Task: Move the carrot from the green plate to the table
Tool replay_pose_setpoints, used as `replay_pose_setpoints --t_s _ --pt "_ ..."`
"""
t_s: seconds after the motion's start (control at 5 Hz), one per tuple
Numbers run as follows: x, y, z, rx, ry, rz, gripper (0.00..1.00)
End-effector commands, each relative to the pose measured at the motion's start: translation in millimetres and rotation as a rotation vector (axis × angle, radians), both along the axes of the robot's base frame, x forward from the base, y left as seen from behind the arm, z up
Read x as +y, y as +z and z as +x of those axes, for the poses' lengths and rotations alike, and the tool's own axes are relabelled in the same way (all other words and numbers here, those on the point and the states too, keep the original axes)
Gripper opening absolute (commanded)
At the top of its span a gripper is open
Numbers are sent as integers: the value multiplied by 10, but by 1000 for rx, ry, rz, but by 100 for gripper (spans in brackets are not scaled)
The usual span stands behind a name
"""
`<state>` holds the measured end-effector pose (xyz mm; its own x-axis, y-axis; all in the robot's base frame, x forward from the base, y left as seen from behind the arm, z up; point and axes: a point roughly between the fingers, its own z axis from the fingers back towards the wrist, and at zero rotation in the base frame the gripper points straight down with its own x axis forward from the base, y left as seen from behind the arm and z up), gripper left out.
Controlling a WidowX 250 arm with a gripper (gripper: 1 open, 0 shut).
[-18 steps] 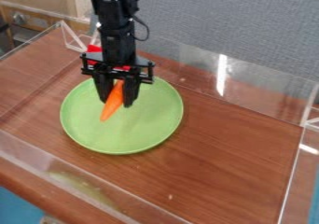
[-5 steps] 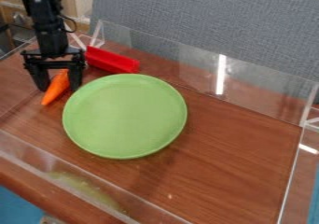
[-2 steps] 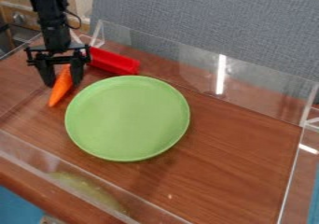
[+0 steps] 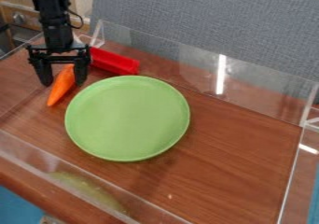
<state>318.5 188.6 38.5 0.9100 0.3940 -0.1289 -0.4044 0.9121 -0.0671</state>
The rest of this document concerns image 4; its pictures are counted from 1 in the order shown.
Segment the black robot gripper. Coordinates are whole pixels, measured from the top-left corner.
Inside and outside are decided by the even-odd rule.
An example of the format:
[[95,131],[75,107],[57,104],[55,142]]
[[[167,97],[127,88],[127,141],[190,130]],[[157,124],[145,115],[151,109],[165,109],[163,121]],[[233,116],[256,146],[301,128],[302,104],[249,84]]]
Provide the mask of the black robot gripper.
[[75,40],[70,19],[41,19],[46,43],[29,45],[29,62],[45,86],[54,81],[54,63],[74,63],[75,82],[82,86],[87,79],[91,62],[89,45]]

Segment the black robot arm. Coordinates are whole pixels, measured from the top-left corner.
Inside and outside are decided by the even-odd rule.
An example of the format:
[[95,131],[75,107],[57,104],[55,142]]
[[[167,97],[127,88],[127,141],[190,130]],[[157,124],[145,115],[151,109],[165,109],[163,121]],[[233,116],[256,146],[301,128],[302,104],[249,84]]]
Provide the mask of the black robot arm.
[[70,0],[33,0],[35,10],[41,12],[39,22],[43,26],[46,43],[29,45],[29,62],[33,65],[43,85],[50,86],[54,81],[53,65],[73,63],[78,86],[87,79],[91,64],[90,46],[74,39],[70,15]]

